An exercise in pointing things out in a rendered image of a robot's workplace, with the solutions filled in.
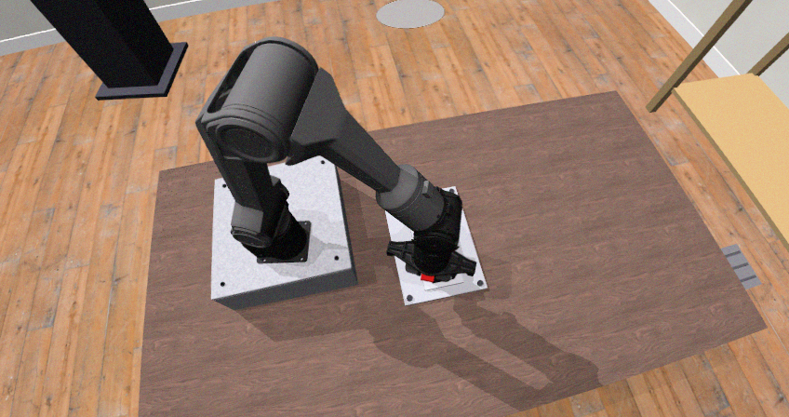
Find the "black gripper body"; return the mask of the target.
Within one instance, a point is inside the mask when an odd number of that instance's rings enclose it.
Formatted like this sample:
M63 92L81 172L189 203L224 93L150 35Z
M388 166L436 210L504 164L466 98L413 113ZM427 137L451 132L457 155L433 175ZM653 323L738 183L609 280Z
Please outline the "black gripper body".
M430 265L420 260L414 249L412 241L389 241L386 250L388 256L395 256L407 263L420 273L426 276L445 276L455 274L467 274L474 276L476 262L472 261L459 252L452 251L451 257L438 265ZM449 261L448 261L449 260Z

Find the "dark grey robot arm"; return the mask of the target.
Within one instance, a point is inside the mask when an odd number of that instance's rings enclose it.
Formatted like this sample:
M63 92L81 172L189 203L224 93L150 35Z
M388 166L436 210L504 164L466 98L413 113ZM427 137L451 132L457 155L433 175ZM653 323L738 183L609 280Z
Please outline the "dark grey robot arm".
M443 263L459 248L460 197L396 165L294 41L270 36L245 46L195 125L234 198L231 234L257 263L308 258L311 222L294 218L288 189L267 166L286 157L293 166L320 155L374 189L378 205L414 232L424 263Z

